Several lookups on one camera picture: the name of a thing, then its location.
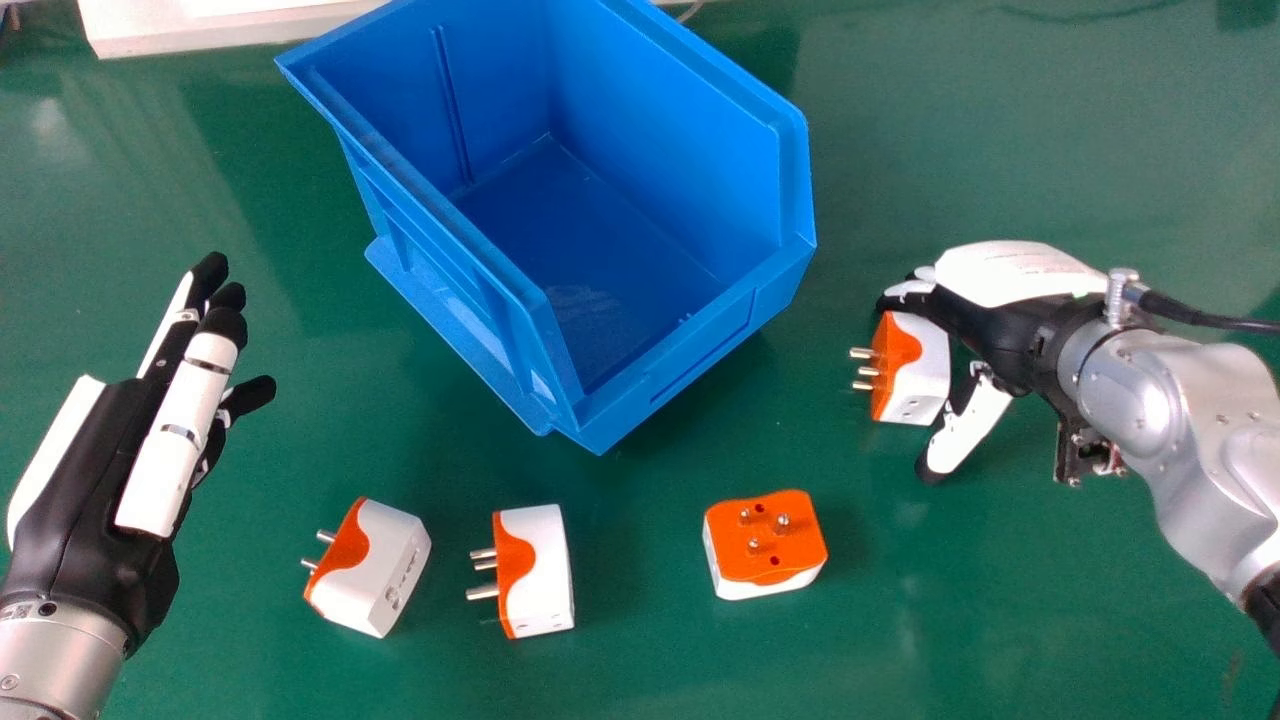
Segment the storage bin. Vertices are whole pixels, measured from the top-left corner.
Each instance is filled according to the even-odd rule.
[[[278,64],[367,259],[538,434],[603,454],[813,256],[800,111],[641,0],[402,0]]]

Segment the plug pin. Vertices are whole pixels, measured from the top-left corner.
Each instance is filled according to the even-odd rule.
[[[467,601],[488,600],[498,597],[498,583],[488,583],[476,588],[467,588]]]

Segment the robotic hand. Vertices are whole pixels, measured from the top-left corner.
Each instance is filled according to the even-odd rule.
[[[854,348],[876,420],[933,424],[916,462],[940,483],[1014,397],[1059,415],[1053,479],[1142,475],[1169,543],[1258,624],[1280,655],[1280,397],[1262,360],[1199,345],[1155,320],[1280,333],[1207,315],[1139,282],[1037,242],[946,251],[888,288],[870,348]],[[977,355],[948,392],[950,338]]]
[[[227,389],[244,288],[214,252],[182,279],[137,378],[77,380],[9,503],[0,719],[93,720],[178,589],[173,538],[237,418],[275,397]]]

